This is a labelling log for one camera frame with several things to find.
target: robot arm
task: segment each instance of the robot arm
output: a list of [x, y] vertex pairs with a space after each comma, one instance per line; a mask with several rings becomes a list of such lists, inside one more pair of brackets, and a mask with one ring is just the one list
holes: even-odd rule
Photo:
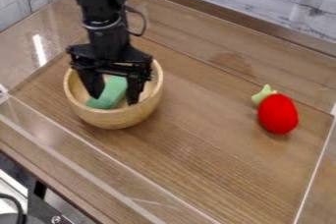
[[99, 98], [104, 90], [103, 75], [116, 75], [127, 78], [127, 102], [135, 104], [144, 84], [151, 80], [152, 57], [130, 44], [127, 12], [139, 12], [127, 7], [126, 1], [76, 0], [90, 43], [68, 46], [67, 52], [91, 96]]

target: bowl rim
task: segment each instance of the bowl rim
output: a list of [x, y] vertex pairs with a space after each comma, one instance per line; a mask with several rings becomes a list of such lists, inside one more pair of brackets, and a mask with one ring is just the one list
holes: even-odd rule
[[90, 106], [86, 106], [83, 103], [80, 103], [78, 101], [78, 99], [74, 97], [72, 92], [70, 91], [70, 86], [68, 86], [70, 75], [75, 72], [75, 70], [71, 68], [67, 70], [64, 80], [63, 80], [64, 92], [66, 92], [66, 96], [67, 96], [68, 100], [72, 103], [75, 103], [75, 105], [79, 106], [82, 109], [91, 111], [91, 112], [102, 113], [102, 114], [115, 114], [115, 113], [127, 112], [128, 110], [135, 109], [138, 106], [144, 104], [147, 102], [147, 100], [150, 100], [156, 95], [156, 93], [159, 92], [159, 90], [163, 86], [162, 66], [156, 60], [154, 60], [152, 65], [154, 65], [154, 69], [156, 69], [156, 73], [158, 73], [158, 84], [155, 86], [154, 91], [150, 93], [150, 95], [140, 102], [134, 104], [132, 106], [128, 106], [127, 108], [114, 109], [114, 110], [103, 110], [103, 109], [96, 109]]

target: red strawberry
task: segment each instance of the red strawberry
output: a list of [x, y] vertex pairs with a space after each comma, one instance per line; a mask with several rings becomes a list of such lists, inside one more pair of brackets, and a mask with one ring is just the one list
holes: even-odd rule
[[283, 94], [276, 94], [266, 85], [262, 93], [254, 96], [259, 103], [259, 121], [263, 127], [274, 134], [287, 134], [299, 123], [299, 116], [292, 100]]

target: green object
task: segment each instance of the green object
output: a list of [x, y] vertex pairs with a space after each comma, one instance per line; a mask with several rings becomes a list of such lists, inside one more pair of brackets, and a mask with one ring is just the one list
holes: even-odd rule
[[127, 92], [127, 78], [111, 76], [106, 81], [106, 88], [99, 99], [91, 97], [86, 105], [102, 110], [114, 109]]
[[260, 103], [264, 101], [264, 99], [272, 95], [276, 94], [278, 91], [271, 89], [271, 86], [268, 84], [264, 85], [264, 88], [262, 90], [262, 92], [259, 92], [258, 94], [255, 94], [252, 96], [252, 101], [256, 104], [256, 106], [259, 107]]

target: plush strawberry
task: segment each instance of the plush strawberry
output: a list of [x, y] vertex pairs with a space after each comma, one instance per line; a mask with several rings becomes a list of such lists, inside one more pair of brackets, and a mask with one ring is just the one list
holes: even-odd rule
[[252, 100], [258, 105], [258, 116], [263, 127], [274, 134], [287, 134], [299, 123], [299, 116], [292, 100], [278, 94], [268, 85]]

